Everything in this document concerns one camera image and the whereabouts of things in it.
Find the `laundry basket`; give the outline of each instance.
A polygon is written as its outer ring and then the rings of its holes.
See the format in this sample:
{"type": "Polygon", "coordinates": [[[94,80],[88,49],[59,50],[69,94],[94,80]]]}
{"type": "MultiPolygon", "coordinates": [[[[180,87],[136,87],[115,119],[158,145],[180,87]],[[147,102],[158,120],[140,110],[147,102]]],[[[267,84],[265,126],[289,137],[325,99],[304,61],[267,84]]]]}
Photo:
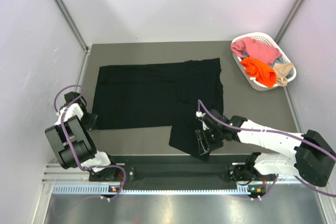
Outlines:
{"type": "MultiPolygon", "coordinates": [[[[275,41],[267,34],[264,34],[264,33],[250,33],[250,34],[245,34],[245,35],[242,35],[242,36],[239,36],[237,38],[235,38],[232,42],[236,42],[242,38],[245,38],[245,37],[251,37],[252,39],[256,39],[257,41],[260,41],[264,44],[268,44],[272,47],[275,47],[275,48],[278,48],[280,53],[282,54],[282,58],[283,58],[283,62],[284,63],[288,63],[290,62],[290,60],[287,58],[287,56],[284,54],[284,52],[280,49],[280,47],[275,43],[275,41]]],[[[266,90],[270,90],[270,89],[274,89],[274,88],[277,88],[279,85],[277,84],[274,84],[274,86],[272,88],[269,88],[259,82],[256,81],[256,78],[255,77],[250,77],[246,74],[245,72],[245,67],[240,64],[240,62],[242,61],[238,56],[236,56],[234,53],[233,53],[233,58],[235,59],[235,61],[237,62],[239,68],[241,69],[242,73],[244,74],[245,78],[248,80],[248,82],[250,83],[250,85],[252,86],[252,88],[254,88],[255,90],[258,90],[258,91],[266,91],[266,90]]],[[[291,71],[292,75],[290,78],[288,78],[288,82],[292,81],[295,79],[296,77],[296,69],[295,67],[293,67],[292,71],[291,71]]]]}

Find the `pile of clothes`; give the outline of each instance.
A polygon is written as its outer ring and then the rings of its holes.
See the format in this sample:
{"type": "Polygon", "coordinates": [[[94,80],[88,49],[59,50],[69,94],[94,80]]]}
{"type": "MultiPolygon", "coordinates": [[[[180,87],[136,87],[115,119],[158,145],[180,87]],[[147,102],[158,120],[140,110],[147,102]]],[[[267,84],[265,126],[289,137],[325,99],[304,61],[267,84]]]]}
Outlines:
{"type": "Polygon", "coordinates": [[[293,73],[293,63],[284,63],[279,49],[245,37],[231,43],[232,52],[240,57],[246,74],[272,88],[274,84],[286,86],[293,73]]]}

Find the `wall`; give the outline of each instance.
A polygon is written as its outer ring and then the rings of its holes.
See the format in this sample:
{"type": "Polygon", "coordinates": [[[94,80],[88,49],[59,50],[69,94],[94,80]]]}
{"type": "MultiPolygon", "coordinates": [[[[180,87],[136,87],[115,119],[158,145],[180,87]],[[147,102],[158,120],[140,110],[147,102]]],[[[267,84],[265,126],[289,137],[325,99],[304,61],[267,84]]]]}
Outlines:
{"type": "Polygon", "coordinates": [[[275,37],[295,0],[64,0],[87,44],[275,37]]]}
{"type": "MultiPolygon", "coordinates": [[[[305,0],[280,47],[295,64],[290,83],[303,129],[317,130],[336,150],[335,0],[305,0]]],[[[333,177],[336,193],[336,176],[333,177]]]]}
{"type": "Polygon", "coordinates": [[[28,223],[46,163],[53,98],[83,56],[53,0],[0,0],[1,223],[28,223]]]}

